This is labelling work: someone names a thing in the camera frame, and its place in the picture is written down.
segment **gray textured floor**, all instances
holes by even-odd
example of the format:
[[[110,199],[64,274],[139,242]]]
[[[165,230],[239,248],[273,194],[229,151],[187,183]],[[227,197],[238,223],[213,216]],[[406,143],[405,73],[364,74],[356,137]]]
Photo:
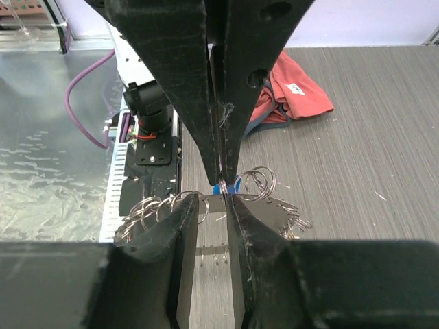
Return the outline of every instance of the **gray textured floor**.
[[[328,93],[335,112],[252,136],[242,145],[240,169],[266,165],[276,172],[274,196],[314,224],[302,239],[439,241],[439,49],[289,53]],[[186,133],[183,189],[210,193],[193,158],[199,154]],[[200,229],[198,245],[226,242],[224,221]],[[218,258],[216,265],[204,257],[195,269],[191,328],[233,327],[230,269]]]

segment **white wall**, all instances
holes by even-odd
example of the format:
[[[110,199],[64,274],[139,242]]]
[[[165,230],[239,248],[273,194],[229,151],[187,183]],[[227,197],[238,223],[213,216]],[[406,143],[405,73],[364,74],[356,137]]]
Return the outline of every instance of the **white wall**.
[[[80,38],[108,35],[84,0],[57,0]],[[288,45],[420,45],[439,25],[439,0],[315,0]]]
[[[84,0],[56,0],[76,38],[110,37],[105,20]]]

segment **blue key ring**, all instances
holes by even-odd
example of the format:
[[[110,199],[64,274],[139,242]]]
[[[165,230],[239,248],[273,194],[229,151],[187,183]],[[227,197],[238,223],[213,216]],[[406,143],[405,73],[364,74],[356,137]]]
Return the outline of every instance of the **blue key ring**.
[[[228,194],[238,194],[239,193],[239,187],[241,186],[241,178],[236,182],[236,184],[228,185],[227,186],[227,193]],[[213,187],[213,195],[221,195],[221,188],[219,184],[216,184]]]

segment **red cloth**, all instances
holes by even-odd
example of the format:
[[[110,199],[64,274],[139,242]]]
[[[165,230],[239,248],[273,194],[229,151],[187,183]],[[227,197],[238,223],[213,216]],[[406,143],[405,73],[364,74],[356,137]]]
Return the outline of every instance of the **red cloth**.
[[[334,109],[327,94],[285,51],[282,51],[276,61],[269,82],[273,93],[267,86],[263,87],[250,122],[270,111],[273,98],[276,100],[274,111],[262,121],[262,124],[287,122],[285,116],[278,110],[280,104],[283,104],[284,111],[293,119],[312,117]]]

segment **white label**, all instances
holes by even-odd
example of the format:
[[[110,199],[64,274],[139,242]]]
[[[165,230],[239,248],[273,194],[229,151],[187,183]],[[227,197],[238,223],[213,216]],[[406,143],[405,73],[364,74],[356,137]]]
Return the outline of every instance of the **white label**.
[[[286,84],[286,86],[291,90],[291,92],[295,95],[303,95],[305,96],[305,93],[297,84]]]

